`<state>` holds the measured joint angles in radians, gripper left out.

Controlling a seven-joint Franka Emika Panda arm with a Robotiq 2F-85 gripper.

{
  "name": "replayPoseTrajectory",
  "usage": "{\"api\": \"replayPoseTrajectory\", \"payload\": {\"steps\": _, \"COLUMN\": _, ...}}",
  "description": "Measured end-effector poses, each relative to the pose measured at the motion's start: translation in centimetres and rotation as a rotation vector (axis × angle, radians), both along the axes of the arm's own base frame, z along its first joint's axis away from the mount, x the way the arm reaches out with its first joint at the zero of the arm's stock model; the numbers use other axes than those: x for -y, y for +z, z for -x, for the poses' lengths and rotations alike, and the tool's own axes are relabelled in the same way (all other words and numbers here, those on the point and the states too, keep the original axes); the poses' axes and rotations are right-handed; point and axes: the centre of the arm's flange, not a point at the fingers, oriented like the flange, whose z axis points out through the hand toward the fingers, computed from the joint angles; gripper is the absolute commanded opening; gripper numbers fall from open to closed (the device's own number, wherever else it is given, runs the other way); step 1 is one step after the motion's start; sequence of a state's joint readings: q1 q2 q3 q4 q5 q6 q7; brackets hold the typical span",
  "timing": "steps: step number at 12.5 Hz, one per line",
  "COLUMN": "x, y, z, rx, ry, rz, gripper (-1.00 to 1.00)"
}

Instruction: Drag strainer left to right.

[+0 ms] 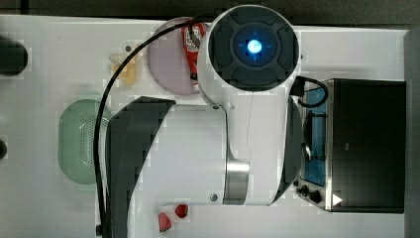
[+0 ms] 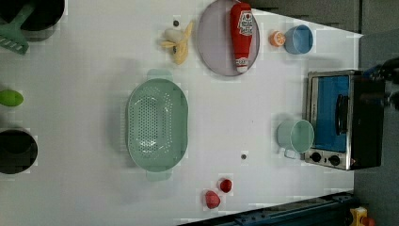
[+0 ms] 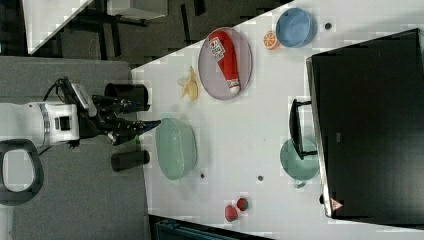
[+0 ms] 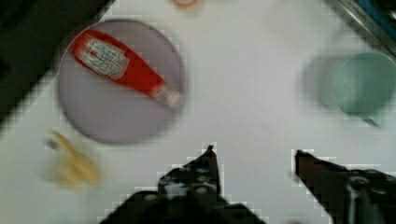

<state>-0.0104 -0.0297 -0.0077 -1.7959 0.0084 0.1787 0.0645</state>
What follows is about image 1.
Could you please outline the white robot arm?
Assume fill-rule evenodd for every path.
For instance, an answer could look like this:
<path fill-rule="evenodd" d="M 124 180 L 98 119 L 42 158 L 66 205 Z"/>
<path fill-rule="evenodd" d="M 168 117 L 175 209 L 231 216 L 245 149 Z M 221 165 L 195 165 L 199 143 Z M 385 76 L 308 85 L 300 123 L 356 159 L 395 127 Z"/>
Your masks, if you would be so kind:
<path fill-rule="evenodd" d="M 273 204 L 300 170 L 292 88 L 300 49 L 289 22 L 258 5 L 219 15 L 198 53 L 201 105 L 142 96 L 110 121 L 109 233 L 162 238 L 179 204 Z"/>

